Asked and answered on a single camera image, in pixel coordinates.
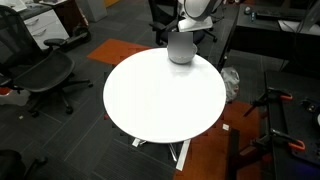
white tabletop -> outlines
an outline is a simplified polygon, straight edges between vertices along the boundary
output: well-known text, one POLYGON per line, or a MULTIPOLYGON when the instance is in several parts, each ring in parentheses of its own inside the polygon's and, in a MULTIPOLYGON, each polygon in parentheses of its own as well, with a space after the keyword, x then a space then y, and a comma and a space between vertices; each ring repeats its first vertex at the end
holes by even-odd
POLYGON ((191 139, 221 115, 226 90, 218 71, 196 55, 178 65, 166 48, 142 51, 122 61, 103 92, 109 117, 129 135, 154 143, 191 139))

chair base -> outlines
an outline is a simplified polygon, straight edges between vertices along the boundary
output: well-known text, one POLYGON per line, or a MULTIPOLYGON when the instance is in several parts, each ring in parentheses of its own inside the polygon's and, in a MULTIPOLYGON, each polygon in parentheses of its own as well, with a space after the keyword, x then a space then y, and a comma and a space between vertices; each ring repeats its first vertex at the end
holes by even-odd
POLYGON ((28 169, 26 175, 24 176, 24 180, 32 180, 34 179, 34 172, 36 169, 38 169, 39 167, 47 164, 48 162, 48 158, 47 157, 43 157, 42 159, 35 159, 30 168, 28 169))
POLYGON ((73 108, 70 105, 70 103, 68 102, 68 100, 66 98, 66 94, 63 91, 63 88, 68 87, 68 86, 72 86, 72 85, 75 85, 75 84, 82 84, 82 83, 87 83, 88 87, 91 88, 91 87, 93 87, 93 84, 91 83, 91 81, 89 79, 79 80, 79 81, 68 81, 69 78, 65 82, 61 83, 61 85, 57 86, 56 88, 54 88, 54 89, 52 89, 50 91, 41 93, 39 95, 39 97, 37 98, 36 102, 33 104, 33 106, 29 110, 29 112, 31 113, 32 117, 38 117, 39 116, 39 111, 38 111, 39 104, 42 102, 43 99, 45 99, 46 97, 48 97, 48 95, 50 95, 50 94, 52 94, 54 92, 57 92, 59 97, 63 100, 63 103, 66 106, 66 111, 65 112, 67 114, 72 114, 73 113, 73 108))

chair armrest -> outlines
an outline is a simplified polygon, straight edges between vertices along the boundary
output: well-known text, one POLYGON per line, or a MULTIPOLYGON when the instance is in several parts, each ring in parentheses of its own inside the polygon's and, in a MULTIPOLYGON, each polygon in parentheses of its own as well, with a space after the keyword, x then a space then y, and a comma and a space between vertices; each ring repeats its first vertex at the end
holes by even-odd
POLYGON ((45 45, 51 47, 51 46, 64 46, 67 44, 67 41, 64 39, 47 39, 43 42, 45 45))
POLYGON ((8 78, 6 76, 1 76, 0 75, 0 87, 6 87, 12 82, 11 78, 8 78))
POLYGON ((167 31, 176 31, 179 21, 177 19, 171 21, 166 27, 167 31))
POLYGON ((167 27, 159 22, 153 22, 149 24, 156 31, 164 31, 167 27))

orange rug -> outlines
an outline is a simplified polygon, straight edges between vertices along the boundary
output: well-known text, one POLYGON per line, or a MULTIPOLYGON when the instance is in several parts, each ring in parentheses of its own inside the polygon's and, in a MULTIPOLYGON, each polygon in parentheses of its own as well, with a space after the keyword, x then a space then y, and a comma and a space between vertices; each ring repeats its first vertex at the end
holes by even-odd
MULTIPOLYGON (((259 114, 253 111, 248 117, 243 114, 249 104, 235 101, 228 104, 219 120, 208 131, 191 140, 183 171, 176 170, 174 180, 224 180, 230 131, 223 124, 240 131, 239 149, 259 136, 259 114)), ((260 164, 255 163, 240 169, 238 180, 259 180, 260 164)))
POLYGON ((116 66, 127 57, 147 49, 151 49, 151 47, 116 39, 108 39, 97 49, 91 52, 87 58, 116 66))

white plastic bag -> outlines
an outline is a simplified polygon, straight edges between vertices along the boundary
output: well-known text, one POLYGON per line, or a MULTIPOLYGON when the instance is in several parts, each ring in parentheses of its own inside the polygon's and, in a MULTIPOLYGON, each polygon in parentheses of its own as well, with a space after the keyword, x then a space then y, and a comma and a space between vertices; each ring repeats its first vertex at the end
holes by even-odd
POLYGON ((221 76, 226 86, 226 102, 234 100, 239 92, 239 74, 233 67, 226 67, 221 70, 221 76))

